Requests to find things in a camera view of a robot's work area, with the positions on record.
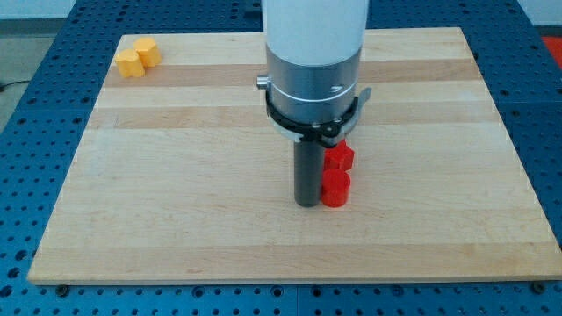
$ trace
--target blue table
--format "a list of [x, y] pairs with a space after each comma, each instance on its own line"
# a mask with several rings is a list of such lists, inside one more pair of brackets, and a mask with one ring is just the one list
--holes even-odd
[[[516, 0], [371, 0], [370, 28], [460, 26], [562, 241], [562, 73]], [[124, 33], [257, 32], [242, 0], [78, 0], [0, 135], [0, 315], [562, 314], [562, 282], [36, 287], [25, 280]]]

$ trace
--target yellow block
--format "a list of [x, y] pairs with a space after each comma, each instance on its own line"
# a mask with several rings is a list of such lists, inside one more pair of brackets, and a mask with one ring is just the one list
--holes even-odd
[[134, 49], [126, 49], [115, 57], [115, 62], [119, 68], [119, 73], [127, 78], [128, 76], [144, 76], [144, 67], [139, 54]]
[[144, 67], [154, 67], [162, 61], [155, 39], [151, 37], [140, 38], [134, 42], [133, 46], [134, 50], [139, 53], [140, 61], [142, 61]]

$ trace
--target red hexagonal block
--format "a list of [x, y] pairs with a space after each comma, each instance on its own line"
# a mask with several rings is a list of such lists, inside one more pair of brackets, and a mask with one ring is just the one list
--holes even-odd
[[324, 156], [324, 170], [341, 169], [344, 171], [353, 168], [355, 152], [348, 147], [345, 140], [340, 141], [336, 147], [326, 149]]

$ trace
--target cable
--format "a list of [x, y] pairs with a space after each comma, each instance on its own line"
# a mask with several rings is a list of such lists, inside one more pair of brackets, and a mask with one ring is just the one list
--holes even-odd
[[6, 88], [8, 88], [9, 86], [11, 86], [12, 84], [18, 84], [18, 83], [29, 83], [31, 80], [20, 80], [20, 81], [16, 81], [13, 83], [6, 83], [4, 85], [0, 85], [0, 92], [4, 92], [6, 90]]

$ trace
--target wooden board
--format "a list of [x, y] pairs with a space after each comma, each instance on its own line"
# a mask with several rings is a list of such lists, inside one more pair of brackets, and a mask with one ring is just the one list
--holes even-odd
[[[457, 28], [368, 31], [349, 202], [298, 207], [268, 123], [261, 33], [154, 35], [114, 65], [29, 279], [35, 284], [550, 279], [562, 254]], [[137, 35], [124, 36], [118, 51]]]

